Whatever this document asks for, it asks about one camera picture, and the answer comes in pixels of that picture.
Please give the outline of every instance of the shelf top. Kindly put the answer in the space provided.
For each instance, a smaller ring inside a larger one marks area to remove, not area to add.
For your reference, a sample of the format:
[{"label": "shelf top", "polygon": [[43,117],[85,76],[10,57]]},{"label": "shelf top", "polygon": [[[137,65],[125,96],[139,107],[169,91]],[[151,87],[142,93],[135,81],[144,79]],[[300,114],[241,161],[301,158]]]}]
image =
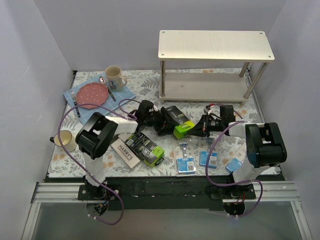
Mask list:
[{"label": "shelf top", "polygon": [[166,60],[275,60],[264,31],[161,30],[158,57]]}]

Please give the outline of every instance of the white mug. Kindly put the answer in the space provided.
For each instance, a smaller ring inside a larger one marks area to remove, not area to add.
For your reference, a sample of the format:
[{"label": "white mug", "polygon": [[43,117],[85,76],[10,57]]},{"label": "white mug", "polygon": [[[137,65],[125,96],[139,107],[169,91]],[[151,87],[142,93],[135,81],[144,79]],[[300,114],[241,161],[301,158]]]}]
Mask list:
[{"label": "white mug", "polygon": [[104,70],[104,73],[111,90],[114,92],[120,92],[128,83],[127,78],[121,75],[121,68],[119,66],[108,66]]},{"label": "white mug", "polygon": [[[76,140],[71,132],[69,132],[68,130],[62,130],[60,131],[60,136],[63,146],[68,150],[69,153],[76,149]],[[61,148],[58,134],[56,134],[54,137],[50,137],[50,141]]]}]

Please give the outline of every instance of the red plate with white dots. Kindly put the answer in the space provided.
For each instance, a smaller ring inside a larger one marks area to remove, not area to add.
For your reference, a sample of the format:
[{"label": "red plate with white dots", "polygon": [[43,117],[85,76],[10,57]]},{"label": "red plate with white dots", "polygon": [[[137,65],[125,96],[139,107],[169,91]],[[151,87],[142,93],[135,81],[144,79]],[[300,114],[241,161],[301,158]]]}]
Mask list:
[{"label": "red plate with white dots", "polygon": [[[108,98],[108,88],[107,86],[92,82],[84,85],[76,93],[75,101],[77,104],[98,104],[102,105],[106,102]],[[97,106],[86,105],[81,108],[85,109],[95,109]]]}]

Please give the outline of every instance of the white wall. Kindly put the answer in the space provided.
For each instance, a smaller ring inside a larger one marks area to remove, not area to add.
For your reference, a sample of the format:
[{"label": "white wall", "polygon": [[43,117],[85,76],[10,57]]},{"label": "white wall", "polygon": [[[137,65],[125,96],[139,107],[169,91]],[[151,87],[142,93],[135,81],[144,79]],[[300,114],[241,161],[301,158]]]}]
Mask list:
[{"label": "white wall", "polygon": [[72,71],[33,0],[0,0],[0,238],[20,239]]},{"label": "white wall", "polygon": [[320,239],[319,26],[319,0],[286,1],[268,34],[275,61],[256,86],[265,120],[279,124],[288,152],[282,169],[295,181],[313,239]]},{"label": "white wall", "polygon": [[[160,30],[268,33],[286,0],[34,1],[70,67],[101,71],[110,65],[129,70],[160,69]],[[182,66],[206,68],[212,63],[167,65]]]}]

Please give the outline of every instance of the mug handle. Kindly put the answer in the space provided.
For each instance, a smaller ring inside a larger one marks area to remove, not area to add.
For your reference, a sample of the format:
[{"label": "mug handle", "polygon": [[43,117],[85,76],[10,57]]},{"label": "mug handle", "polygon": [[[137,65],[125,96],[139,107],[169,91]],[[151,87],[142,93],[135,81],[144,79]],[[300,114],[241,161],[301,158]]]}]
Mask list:
[{"label": "mug handle", "polygon": [[119,78],[122,79],[125,82],[125,84],[122,83],[122,85],[121,85],[122,87],[127,85],[128,81],[127,81],[127,78],[125,76],[119,76]]}]

